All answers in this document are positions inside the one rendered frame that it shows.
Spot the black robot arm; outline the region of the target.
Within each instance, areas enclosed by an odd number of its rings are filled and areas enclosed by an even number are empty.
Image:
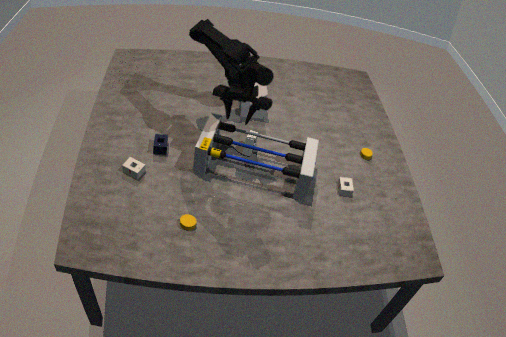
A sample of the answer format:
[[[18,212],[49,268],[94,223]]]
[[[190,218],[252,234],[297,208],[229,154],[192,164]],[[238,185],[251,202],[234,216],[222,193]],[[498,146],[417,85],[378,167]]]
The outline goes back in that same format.
[[[213,26],[212,22],[208,19],[205,21],[201,20],[193,26],[189,36],[194,41],[206,45],[225,69],[225,76],[230,85],[228,99],[245,102],[245,98],[251,98],[252,87],[237,82],[238,75],[266,86],[273,81],[273,72],[271,69],[258,63],[257,60],[260,57],[257,55],[257,51],[250,45],[242,43],[238,39],[230,40],[229,37],[219,32]],[[250,53],[254,56],[251,57]],[[240,63],[241,65],[239,65]],[[252,97],[257,96],[258,85],[254,86]]]

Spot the yellow short cylinder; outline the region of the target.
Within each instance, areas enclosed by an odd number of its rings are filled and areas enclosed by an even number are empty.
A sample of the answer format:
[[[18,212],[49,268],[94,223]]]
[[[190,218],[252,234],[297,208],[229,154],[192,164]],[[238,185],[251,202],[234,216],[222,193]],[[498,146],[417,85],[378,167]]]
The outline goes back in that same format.
[[[369,159],[371,159],[372,151],[368,148],[362,148],[360,155],[363,159],[369,160]]]
[[[185,230],[193,230],[196,227],[196,219],[192,215],[183,215],[180,218],[180,226]]]

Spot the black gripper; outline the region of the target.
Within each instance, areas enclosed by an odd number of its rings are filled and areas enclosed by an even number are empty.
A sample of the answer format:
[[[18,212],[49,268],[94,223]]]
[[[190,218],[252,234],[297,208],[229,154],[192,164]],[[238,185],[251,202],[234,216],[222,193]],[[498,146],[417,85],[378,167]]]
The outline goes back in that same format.
[[[238,80],[237,82],[241,82],[241,83],[247,84],[250,87],[252,87],[252,95],[253,95],[253,89],[254,89],[254,85],[256,83],[254,80],[244,78],[239,75],[238,75],[237,80]],[[231,101],[228,99],[229,88],[230,88],[229,86],[220,85],[220,86],[213,89],[213,95],[221,97],[220,99],[224,103],[225,112],[226,112],[226,119],[229,119],[232,101],[233,101],[233,100]],[[259,109],[268,110],[269,108],[272,107],[272,103],[273,103],[272,99],[262,97],[262,96],[260,98],[255,98],[255,97],[252,97],[252,95],[251,95],[251,98],[244,99],[244,101],[252,102],[252,105],[249,107],[249,112],[248,112],[248,115],[247,115],[247,118],[245,121],[245,125],[247,125],[247,123],[249,122],[249,120],[251,119],[251,117],[253,116],[253,114],[255,113],[256,110],[259,110]]]

